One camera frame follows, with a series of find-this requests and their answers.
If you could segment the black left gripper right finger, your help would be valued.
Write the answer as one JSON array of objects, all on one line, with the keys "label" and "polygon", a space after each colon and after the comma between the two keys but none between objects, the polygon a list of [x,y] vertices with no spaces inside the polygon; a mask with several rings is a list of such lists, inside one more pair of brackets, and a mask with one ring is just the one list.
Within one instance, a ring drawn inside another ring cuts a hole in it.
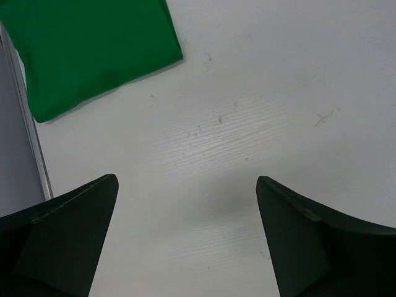
[{"label": "black left gripper right finger", "polygon": [[395,296],[395,228],[304,197],[268,176],[257,203],[280,296]]}]

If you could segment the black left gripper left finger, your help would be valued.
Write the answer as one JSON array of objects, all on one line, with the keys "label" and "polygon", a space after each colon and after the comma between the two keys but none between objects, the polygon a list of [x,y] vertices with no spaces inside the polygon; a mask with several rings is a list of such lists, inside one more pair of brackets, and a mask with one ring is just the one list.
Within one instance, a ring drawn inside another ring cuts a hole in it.
[{"label": "black left gripper left finger", "polygon": [[106,174],[1,217],[1,296],[88,296],[118,189]]}]

